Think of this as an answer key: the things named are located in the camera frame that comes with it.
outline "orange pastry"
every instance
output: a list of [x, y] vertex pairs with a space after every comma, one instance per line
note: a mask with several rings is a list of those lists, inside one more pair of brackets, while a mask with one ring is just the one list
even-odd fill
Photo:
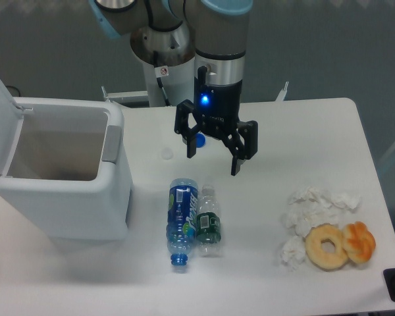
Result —
[[342, 235], [342, 247], [353, 262], [361, 264], [370, 260], [376, 248], [376, 241], [364, 223], [346, 225], [342, 229]]

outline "crumpled paper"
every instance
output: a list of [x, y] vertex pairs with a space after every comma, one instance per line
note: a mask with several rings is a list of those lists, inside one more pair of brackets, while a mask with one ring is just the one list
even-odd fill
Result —
[[335, 210], [327, 209], [322, 204], [314, 201], [305, 203], [289, 210], [285, 226], [294, 226], [296, 234], [305, 238], [313, 227], [323, 224], [338, 224], [338, 213]]
[[361, 203], [361, 196], [348, 192], [331, 193], [328, 190], [308, 186], [292, 194], [288, 203], [294, 204], [303, 201], [314, 201], [327, 209], [335, 206], [339, 209], [355, 212]]
[[305, 259], [305, 246], [300, 236], [291, 237], [282, 247], [281, 260], [291, 271], [295, 271]]

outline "bagel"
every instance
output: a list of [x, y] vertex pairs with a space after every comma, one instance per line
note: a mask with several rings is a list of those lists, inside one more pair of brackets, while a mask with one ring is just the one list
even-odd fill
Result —
[[370, 260], [376, 249], [376, 241], [362, 222], [348, 224], [342, 229], [342, 247], [348, 257], [357, 264]]
[[[326, 252], [323, 242], [332, 242], [334, 252]], [[305, 239], [305, 250], [309, 259], [325, 270], [341, 268], [348, 260], [347, 253], [342, 247], [342, 232], [330, 224], [313, 228]]]

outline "blue bottle cap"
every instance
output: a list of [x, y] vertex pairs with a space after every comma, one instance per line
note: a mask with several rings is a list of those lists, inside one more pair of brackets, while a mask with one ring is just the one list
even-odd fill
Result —
[[206, 143], [205, 135], [201, 133], [196, 134], [196, 147], [202, 148]]
[[186, 265], [187, 264], [187, 255], [184, 253], [175, 253], [171, 255], [171, 264], [172, 265]]

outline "blue plastic bottle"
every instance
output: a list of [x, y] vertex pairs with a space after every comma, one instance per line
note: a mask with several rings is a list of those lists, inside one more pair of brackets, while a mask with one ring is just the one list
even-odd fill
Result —
[[184, 266], [192, 251], [196, 237], [196, 209], [198, 184], [196, 181], [179, 178], [170, 185], [167, 219], [167, 247], [171, 264]]

